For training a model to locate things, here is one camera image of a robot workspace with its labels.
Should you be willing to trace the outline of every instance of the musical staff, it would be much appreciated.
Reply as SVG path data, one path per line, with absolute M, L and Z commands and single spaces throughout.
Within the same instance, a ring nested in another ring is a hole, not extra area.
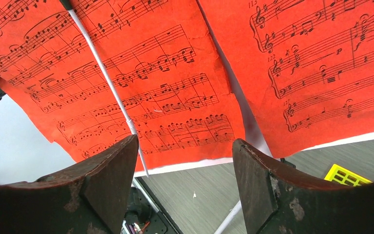
M 208 77 L 202 73 L 199 75 L 192 76 L 187 79 L 183 79 L 181 81 L 178 81 L 176 83 L 172 84 L 162 84 L 160 88 L 156 88 L 147 92 L 144 92 L 142 94 L 138 94 L 135 96 L 132 96 L 130 98 L 125 99 L 125 104 L 128 106 L 135 106 L 138 104 L 141 104 L 143 101 L 149 101 L 149 102 L 157 102 L 156 100 L 166 100 L 167 96 L 173 97 L 176 96 L 182 96 L 184 97 L 184 92 L 188 89 L 194 88 L 196 85 L 207 85 L 211 87 L 213 90 L 212 93 L 209 93 L 208 96 L 202 96 L 198 97 L 202 99 L 202 101 L 194 101 L 195 97 L 186 98 L 187 100 L 191 100 L 187 103 L 177 103 L 175 105 L 169 105 L 172 109 L 167 108 L 165 109 L 165 105 L 163 106 L 163 109 L 152 111 L 150 113 L 141 114 L 139 116 L 133 116 L 131 117 L 134 122 L 140 122 L 147 119 L 154 119 L 157 117 L 162 117 L 166 115 L 167 113 L 177 113 L 179 111 L 186 111 L 191 110 L 194 108 L 200 108 L 206 105 L 211 105 L 214 103 L 218 103 L 217 95 L 215 94 L 214 89 L 211 86 L 210 80 Z M 110 103 L 108 105 L 102 106 L 100 108 L 95 108 L 91 111 L 82 113 L 78 116 L 75 116 L 71 119 L 61 121 L 58 124 L 58 128 L 65 130 L 65 128 L 68 128 L 69 126 L 73 126 L 77 123 L 83 122 L 87 119 L 91 118 L 97 118 L 97 117 L 104 117 L 104 116 L 111 116 L 115 114 L 120 114 L 120 108 L 116 102 Z
M 156 154 L 168 150 L 185 149 L 186 147 L 204 146 L 212 143 L 234 140 L 234 132 L 226 115 L 209 115 L 205 118 L 190 118 L 185 122 L 160 125 L 158 130 L 139 131 L 139 139 L 143 145 L 151 147 L 143 149 L 145 154 Z M 119 141 L 122 136 L 110 144 L 97 144 L 83 152 L 84 157 L 97 154 Z
M 193 57 L 196 56 L 194 53 L 193 48 L 185 48 L 182 49 L 174 54 L 171 54 L 168 56 L 169 61 L 167 62 L 167 65 L 174 65 L 176 66 L 179 62 L 194 62 Z M 160 62 L 163 62 L 164 60 L 167 60 L 167 58 L 161 58 L 158 59 L 152 63 L 147 63 L 147 65 L 141 70 L 141 69 L 135 69 L 132 72 L 129 72 L 127 74 L 120 74 L 115 76 L 115 79 L 112 81 L 114 86 L 118 87 L 127 87 L 130 82 L 133 82 L 136 79 L 148 79 L 147 75 L 151 74 L 156 71 L 160 71 Z M 63 98 L 60 98 L 57 102 L 51 102 L 47 106 L 43 107 L 42 110 L 45 113 L 52 112 L 56 109 L 61 109 L 62 107 L 65 107 L 66 105 L 72 104 L 78 100 L 86 100 L 88 97 L 100 94 L 104 91 L 110 90 L 108 84 L 106 82 L 103 82 L 102 84 L 95 85 L 91 88 L 79 91 L 77 93 L 71 94 L 70 96 L 66 96 Z M 32 95 L 32 99 L 37 101 L 37 104 L 39 103 L 39 100 L 35 98 L 34 95 Z
M 83 0 L 76 6 L 77 15 L 82 18 L 98 7 L 105 4 L 105 1 Z M 5 72 L 7 68 L 14 65 L 23 57 L 28 56 L 29 53 L 42 47 L 47 41 L 53 39 L 55 36 L 67 30 L 74 24 L 74 21 L 69 16 L 68 12 L 55 13 L 47 17 L 44 21 L 31 28 L 24 36 L 25 43 L 14 48 L 10 48 L 10 53 L 5 56 L 0 56 L 0 72 Z M 30 71 L 21 72 L 21 74 L 28 74 Z
M 200 86 L 212 91 L 206 91 L 199 96 L 197 88 L 200 88 Z M 200 109 L 218 102 L 217 95 L 205 74 L 199 74 L 174 84 L 162 84 L 160 88 L 123 100 L 126 109 L 130 113 L 142 113 L 131 116 L 134 123 L 139 124 L 139 126 L 146 124 L 147 120 L 182 111 Z M 76 130 L 78 128 L 77 124 L 80 123 L 84 123 L 85 128 L 75 134 L 73 137 L 74 142 L 80 142 L 105 132 L 114 132 L 116 129 L 121 128 L 121 126 L 126 126 L 126 121 L 120 108 L 116 103 L 111 103 L 82 113 L 71 119 L 61 121 L 57 127 L 65 135 L 64 132 L 69 127 L 73 127 L 73 130 Z
M 138 19 L 139 17 L 145 15 L 146 13 L 153 11 L 155 8 L 160 7 L 163 3 L 166 3 L 168 0 L 154 0 L 154 1 L 148 1 L 145 3 L 145 0 L 141 0 L 138 3 L 136 3 L 134 6 L 129 7 L 128 9 L 124 11 L 120 11 L 120 14 L 114 15 L 111 14 L 111 18 L 107 20 L 106 22 L 102 23 L 103 25 L 102 30 L 100 33 L 99 28 L 95 28 L 93 30 L 89 30 L 89 34 L 92 37 L 92 40 L 98 41 L 101 38 L 106 37 L 112 32 L 115 32 L 116 30 L 120 29 L 124 26 L 130 26 L 131 22 Z M 28 37 L 25 38 L 26 41 L 23 45 L 19 46 L 17 50 L 11 52 L 8 55 L 0 56 L 0 73 L 6 71 L 8 67 L 10 67 L 12 64 L 20 60 L 21 58 L 28 55 L 30 52 L 35 50 L 36 48 L 40 47 L 45 43 L 46 41 L 50 40 L 50 38 L 54 35 L 59 35 L 59 30 L 66 29 L 66 26 L 72 25 L 72 19 L 70 16 L 63 15 L 65 13 L 60 13 L 56 15 L 55 17 L 57 20 L 55 20 L 54 23 L 52 23 L 50 26 L 48 26 L 46 29 L 43 29 L 43 32 L 39 32 L 39 34 L 36 34 L 34 37 Z M 84 37 L 78 33 L 78 35 L 74 38 L 73 41 L 70 43 L 65 43 L 66 45 L 61 48 L 58 51 L 54 51 L 54 54 L 56 54 L 56 59 L 53 58 L 46 58 L 46 59 L 40 59 L 35 65 L 32 67 L 26 69 L 26 71 L 20 72 L 19 75 L 15 76 L 14 78 L 10 79 L 10 82 L 18 86 L 22 84 L 23 82 L 20 82 L 19 80 L 22 79 L 28 79 L 28 76 L 32 76 L 32 74 L 37 74 L 45 69 L 50 69 L 52 66 L 57 64 L 60 61 L 63 61 L 68 56 L 80 53 L 80 50 L 85 49 L 88 45 L 85 43 Z
M 352 113 L 367 110 L 374 107 L 374 97 L 368 100 L 359 102 L 357 104 L 350 104 L 352 102 L 351 99 L 347 100 L 345 105 L 340 108 L 331 110 L 331 111 L 322 111 L 320 114 L 311 116 L 295 123 L 291 123 L 287 115 L 285 115 L 286 124 L 288 126 L 288 130 L 290 132 L 295 132 L 302 128 L 309 128 L 312 124 L 318 123 L 320 121 L 324 121 L 326 119 L 335 118 L 339 116 L 346 116 L 347 118 L 352 117 Z
M 330 55 L 338 55 L 342 48 L 339 46 L 349 42 L 353 39 L 360 38 L 358 43 L 354 44 L 354 50 L 357 51 L 358 48 L 364 42 L 370 42 L 374 40 L 374 15 L 370 16 L 368 19 L 362 21 L 361 23 L 357 22 L 354 27 L 335 34 L 329 38 L 326 38 L 318 43 L 315 43 L 303 50 L 298 51 L 297 60 L 294 56 L 288 56 L 286 53 L 285 58 L 279 59 L 278 66 L 280 67 L 280 71 L 283 72 L 286 69 L 290 69 L 295 67 L 294 64 L 297 63 L 297 67 L 307 67 L 312 65 L 315 62 L 322 60 L 323 58 L 330 56 Z M 333 52 L 328 52 L 332 48 L 336 48 Z M 323 56 L 316 58 L 315 56 L 322 53 L 328 52 Z
M 327 91 L 327 92 L 319 94 L 317 96 L 310 97 L 310 98 L 305 99 L 303 101 L 295 102 L 292 106 L 289 107 L 289 109 L 286 109 L 285 112 L 289 113 L 289 111 L 291 110 L 291 113 L 293 115 L 294 112 L 300 111 L 300 110 L 302 110 L 304 108 L 307 108 L 309 106 L 314 106 L 318 103 L 328 101 L 328 100 L 332 100 L 332 99 L 335 99 L 337 97 L 341 97 L 343 95 L 353 93 L 357 90 L 367 88 L 371 85 L 374 85 L 374 75 L 370 76 L 370 77 L 367 77 L 367 78 L 364 78 L 364 79 L 360 79 L 358 81 L 355 81 L 355 82 L 352 82 L 352 83 L 349 83 L 349 84 L 346 84 L 346 85 L 343 85 L 343 86 L 341 86 L 337 89 Z
M 276 8 L 270 8 L 266 13 L 265 16 L 261 13 L 259 18 L 257 18 L 258 13 L 253 15 L 250 18 L 250 26 L 251 29 L 254 32 L 254 39 L 256 39 L 258 43 L 259 50 L 261 52 L 268 51 L 271 53 L 273 51 L 273 48 L 282 44 L 283 42 L 289 40 L 290 38 L 299 35 L 308 35 L 310 32 L 312 32 L 315 28 L 315 26 L 326 22 L 327 20 L 335 20 L 336 16 L 343 14 L 347 11 L 351 11 L 355 9 L 356 7 L 369 2 L 371 0 L 355 0 L 353 1 L 354 4 L 352 4 L 352 1 L 334 1 L 328 6 L 323 6 L 322 9 L 315 11 L 308 16 L 292 23 L 291 25 L 276 31 L 274 34 L 276 36 L 272 37 L 270 36 L 270 33 L 266 33 L 266 37 L 263 37 L 263 33 L 259 32 L 260 29 L 264 29 L 264 23 L 267 21 L 267 19 L 272 19 L 273 17 L 277 16 L 278 12 L 282 12 L 284 8 L 279 9 Z M 295 3 L 300 3 L 302 1 L 290 1 L 293 4 L 291 6 L 296 6 Z M 260 17 L 264 17 L 263 24 L 260 23 Z
M 166 43 L 169 43 L 171 41 L 174 41 L 180 37 L 186 37 L 183 28 L 181 25 L 177 25 L 173 28 L 170 28 L 154 37 L 151 37 L 138 45 L 120 53 L 117 54 L 111 58 L 108 58 L 103 61 L 105 67 L 107 70 L 117 68 L 118 65 L 123 64 L 125 62 L 130 61 L 131 59 L 136 59 L 137 56 L 140 56 L 148 51 L 151 51 L 154 48 L 160 47 Z M 158 68 L 162 71 L 165 69 L 166 63 L 170 64 L 173 62 L 169 59 L 169 61 L 164 61 L 162 64 L 158 64 Z M 144 73 L 145 71 L 142 70 L 136 70 L 136 73 Z M 94 64 L 86 64 L 83 67 L 74 69 L 73 71 L 68 73 L 71 75 L 68 78 L 62 78 L 61 80 L 53 80 L 51 83 L 43 82 L 41 85 L 41 90 L 38 90 L 33 93 L 33 98 L 36 100 L 44 99 L 45 97 L 48 97 L 52 95 L 53 93 L 59 92 L 67 87 L 70 87 L 72 85 L 77 84 L 80 81 L 83 81 L 85 79 L 91 78 L 95 75 L 100 75 L 101 70 L 97 65 Z M 30 77 L 20 79 L 18 82 L 25 82 L 27 79 L 30 79 Z
M 0 37 L 6 24 L 22 19 L 30 9 L 38 8 L 38 4 L 40 4 L 39 0 L 13 0 L 0 8 Z
M 353 70 L 372 62 L 374 62 L 374 51 L 358 56 L 352 60 L 345 61 L 333 67 L 329 67 L 326 69 L 326 75 L 329 77 L 335 77 L 343 72 Z M 315 74 L 286 85 L 284 88 L 278 89 L 273 74 L 274 72 L 269 69 L 269 78 L 272 81 L 272 87 L 275 89 L 276 97 L 279 99 L 303 88 L 306 88 L 312 84 L 323 81 L 323 73 L 319 71 Z

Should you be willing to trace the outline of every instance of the red sheet music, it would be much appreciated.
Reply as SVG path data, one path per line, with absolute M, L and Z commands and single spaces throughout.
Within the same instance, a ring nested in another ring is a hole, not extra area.
M 232 141 L 244 136 L 241 115 L 195 1 L 72 4 L 135 122 L 148 168 L 231 156 Z M 130 134 L 58 1 L 0 0 L 0 77 L 0 87 L 75 161 Z
M 374 131 L 374 0 L 198 0 L 274 157 Z

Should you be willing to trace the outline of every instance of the yellow plastic grid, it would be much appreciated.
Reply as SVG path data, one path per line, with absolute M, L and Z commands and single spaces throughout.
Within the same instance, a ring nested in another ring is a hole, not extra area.
M 370 180 L 363 178 L 360 175 L 353 173 L 337 164 L 333 164 L 326 175 L 325 180 L 339 184 L 346 184 L 349 186 L 361 186 L 372 183 Z

